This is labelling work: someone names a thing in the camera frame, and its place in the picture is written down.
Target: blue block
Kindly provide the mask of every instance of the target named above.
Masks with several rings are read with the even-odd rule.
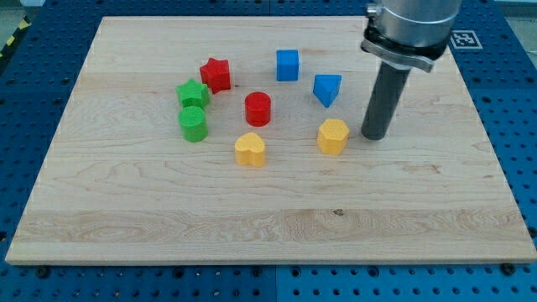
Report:
[[[299,51],[282,49],[276,51],[276,81],[297,81],[299,79]]]
[[[313,94],[328,108],[339,94],[341,75],[315,75]]]

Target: green block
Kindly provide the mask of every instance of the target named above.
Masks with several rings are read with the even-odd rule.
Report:
[[[196,106],[203,109],[210,101],[207,85],[194,79],[189,79],[185,84],[177,86],[175,91],[183,108]]]
[[[183,108],[179,113],[179,125],[183,131],[183,137],[192,143],[200,142],[207,137],[207,121],[203,109],[190,106]]]

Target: yellow hexagon block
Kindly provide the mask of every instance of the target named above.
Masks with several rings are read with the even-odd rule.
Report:
[[[319,127],[317,145],[324,154],[338,155],[347,146],[349,132],[345,122],[328,118]]]
[[[238,164],[254,167],[265,165],[265,142],[256,133],[246,133],[235,142],[235,159]]]

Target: wood grain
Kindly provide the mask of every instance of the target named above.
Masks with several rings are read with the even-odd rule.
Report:
[[[104,18],[9,248],[12,264],[524,263],[537,257],[449,50],[413,70],[388,136],[360,135],[378,60],[364,18]],[[275,50],[298,48],[298,82]],[[175,86],[209,56],[233,88],[206,108],[209,136],[181,138]],[[316,73],[343,75],[325,109]],[[271,123],[243,99],[265,91]],[[317,128],[351,129],[339,157]],[[235,163],[255,131],[261,169]]]

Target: plastic block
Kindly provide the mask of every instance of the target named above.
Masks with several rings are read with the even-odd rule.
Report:
[[[315,75],[313,94],[328,108],[339,94],[341,75]]]
[[[299,51],[282,49],[276,51],[276,81],[297,81],[299,79]]]
[[[211,88],[212,94],[232,89],[229,62],[209,58],[207,64],[200,67],[201,81]]]
[[[179,113],[179,125],[185,140],[195,143],[207,137],[207,121],[203,109],[190,106]]]
[[[253,92],[246,96],[246,122],[261,127],[270,122],[270,96],[264,92]]]
[[[347,146],[349,132],[345,122],[328,118],[319,127],[317,145],[324,154],[338,155]]]
[[[256,133],[242,135],[235,142],[235,159],[241,165],[264,166],[265,142]]]
[[[197,106],[203,109],[211,100],[207,85],[194,79],[189,79],[185,84],[177,86],[175,90],[183,107]]]

